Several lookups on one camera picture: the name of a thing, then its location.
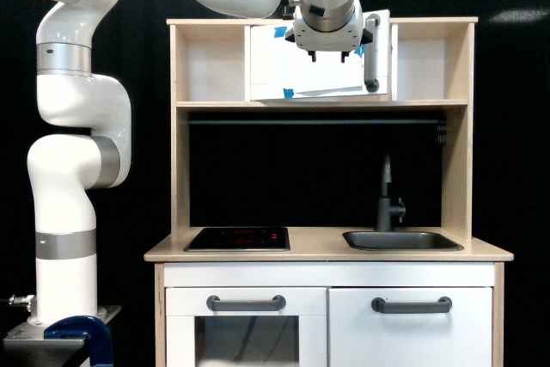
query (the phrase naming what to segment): oven window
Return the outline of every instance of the oven window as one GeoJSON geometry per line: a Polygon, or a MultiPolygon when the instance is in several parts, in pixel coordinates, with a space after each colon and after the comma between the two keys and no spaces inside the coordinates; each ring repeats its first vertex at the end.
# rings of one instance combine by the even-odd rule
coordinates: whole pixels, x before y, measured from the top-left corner
{"type": "Polygon", "coordinates": [[[298,317],[195,317],[195,346],[198,367],[297,367],[298,317]]]}

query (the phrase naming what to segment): cabinet door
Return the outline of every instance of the cabinet door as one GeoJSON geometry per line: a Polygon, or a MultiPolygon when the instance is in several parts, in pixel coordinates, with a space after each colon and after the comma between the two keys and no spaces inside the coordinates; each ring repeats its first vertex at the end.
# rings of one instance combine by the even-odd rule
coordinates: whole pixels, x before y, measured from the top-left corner
{"type": "Polygon", "coordinates": [[[168,367],[327,365],[326,288],[166,289],[168,367]]]}
{"type": "Polygon", "coordinates": [[[491,288],[329,291],[331,367],[491,367],[491,334],[491,288]],[[429,303],[442,297],[450,298],[449,312],[419,313],[441,310],[430,307],[442,302],[429,303]],[[376,298],[386,303],[384,311],[411,314],[377,312],[376,298]]]}

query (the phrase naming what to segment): countertop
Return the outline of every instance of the countertop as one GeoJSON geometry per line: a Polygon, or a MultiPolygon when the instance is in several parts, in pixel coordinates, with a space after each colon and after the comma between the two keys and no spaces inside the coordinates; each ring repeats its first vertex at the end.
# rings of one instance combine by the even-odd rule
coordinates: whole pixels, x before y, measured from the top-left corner
{"type": "Polygon", "coordinates": [[[144,258],[150,262],[246,262],[246,261],[512,261],[514,255],[477,238],[467,240],[441,228],[399,228],[428,231],[461,244],[461,251],[365,251],[351,248],[342,234],[372,230],[345,227],[288,227],[290,251],[283,252],[185,252],[183,248],[204,227],[182,231],[159,242],[144,258]]]}

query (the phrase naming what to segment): wooden shelf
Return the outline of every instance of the wooden shelf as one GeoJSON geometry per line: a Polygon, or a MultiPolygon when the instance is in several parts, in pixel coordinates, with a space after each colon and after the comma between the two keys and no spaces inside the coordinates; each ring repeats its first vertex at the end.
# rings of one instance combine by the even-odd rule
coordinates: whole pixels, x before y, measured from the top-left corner
{"type": "Polygon", "coordinates": [[[475,17],[390,21],[387,95],[248,101],[250,30],[275,20],[168,20],[171,33],[172,236],[190,226],[193,113],[444,112],[441,227],[472,236],[475,17]]]}
{"type": "Polygon", "coordinates": [[[178,101],[176,107],[188,112],[200,111],[444,111],[467,107],[467,99],[438,101],[281,101],[281,102],[213,102],[178,101]]]}

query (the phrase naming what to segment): oven door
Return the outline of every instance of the oven door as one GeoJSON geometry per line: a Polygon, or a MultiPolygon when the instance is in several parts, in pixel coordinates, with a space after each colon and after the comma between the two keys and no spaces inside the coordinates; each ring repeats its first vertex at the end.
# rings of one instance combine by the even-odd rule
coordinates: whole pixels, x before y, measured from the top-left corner
{"type": "Polygon", "coordinates": [[[167,288],[167,367],[327,365],[325,288],[167,288]]]}

